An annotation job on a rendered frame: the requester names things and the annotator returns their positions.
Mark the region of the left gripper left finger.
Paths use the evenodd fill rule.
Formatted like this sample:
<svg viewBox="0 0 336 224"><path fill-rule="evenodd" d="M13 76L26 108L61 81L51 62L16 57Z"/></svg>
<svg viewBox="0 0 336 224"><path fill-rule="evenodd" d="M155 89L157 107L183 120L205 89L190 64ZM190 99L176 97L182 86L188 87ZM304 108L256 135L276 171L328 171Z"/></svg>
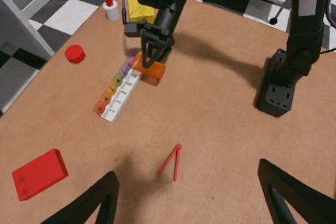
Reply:
<svg viewBox="0 0 336 224"><path fill-rule="evenodd" d="M119 181L109 171L83 194L40 224L84 224L100 206L95 224L114 224Z"/></svg>

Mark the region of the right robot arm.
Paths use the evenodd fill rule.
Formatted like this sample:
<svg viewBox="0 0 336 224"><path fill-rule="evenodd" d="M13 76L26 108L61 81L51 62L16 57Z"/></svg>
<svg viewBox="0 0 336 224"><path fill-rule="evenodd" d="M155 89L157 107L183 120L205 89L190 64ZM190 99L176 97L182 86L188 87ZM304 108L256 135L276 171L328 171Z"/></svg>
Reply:
<svg viewBox="0 0 336 224"><path fill-rule="evenodd" d="M138 4L154 9L167 7L169 13L175 11L179 16L185 2L186 0L137 0ZM292 109L297 80L309 75L311 65L320 56L325 7L326 0L291 0L291 34L288 34L286 50L278 48L276 51L264 97L266 105L284 113ZM126 37L140 37L136 23L123 24L123 33Z"/></svg>

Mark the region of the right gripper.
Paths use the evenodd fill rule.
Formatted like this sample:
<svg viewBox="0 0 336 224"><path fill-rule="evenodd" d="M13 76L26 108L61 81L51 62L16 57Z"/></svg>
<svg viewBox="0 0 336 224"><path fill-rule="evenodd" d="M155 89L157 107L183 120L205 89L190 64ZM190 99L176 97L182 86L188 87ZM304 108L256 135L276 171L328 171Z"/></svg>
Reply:
<svg viewBox="0 0 336 224"><path fill-rule="evenodd" d="M170 53L170 51L172 50L172 46L174 45L175 42L172 37L172 34L176 27L176 23L179 19L177 18L178 14L175 11L169 13L169 8L167 7L163 8L160 6L158 8L158 11L156 12L156 16L152 24L144 20L126 22L126 24L136 23L139 29L145 29L145 31L141 31L140 35L141 62L143 68L148 68L154 60L158 63L161 62L162 59L165 58L166 55ZM149 58L148 62L146 62L146 43L147 43L147 58ZM156 49L156 51L152 55L153 48Z"/></svg>

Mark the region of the orange translucent pill bottle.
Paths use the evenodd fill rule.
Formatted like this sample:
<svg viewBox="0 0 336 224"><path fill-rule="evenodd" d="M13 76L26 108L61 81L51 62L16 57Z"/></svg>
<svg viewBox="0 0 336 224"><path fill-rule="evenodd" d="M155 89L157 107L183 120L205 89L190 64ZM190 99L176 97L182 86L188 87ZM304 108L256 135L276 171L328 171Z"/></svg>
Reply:
<svg viewBox="0 0 336 224"><path fill-rule="evenodd" d="M141 55L136 54L132 59L131 68L146 75L149 75L155 79L160 80L162 75L164 74L165 65L153 61L148 68L143 68L141 62Z"/></svg>

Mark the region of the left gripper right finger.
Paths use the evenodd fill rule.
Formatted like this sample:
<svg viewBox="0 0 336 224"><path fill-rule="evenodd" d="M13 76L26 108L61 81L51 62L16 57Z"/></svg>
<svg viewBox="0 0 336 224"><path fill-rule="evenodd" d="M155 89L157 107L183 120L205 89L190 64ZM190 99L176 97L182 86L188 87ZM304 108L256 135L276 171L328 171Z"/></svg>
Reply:
<svg viewBox="0 0 336 224"><path fill-rule="evenodd" d="M288 174L269 160L259 160L257 175L273 224L298 224L287 201L308 224L336 224L336 199Z"/></svg>

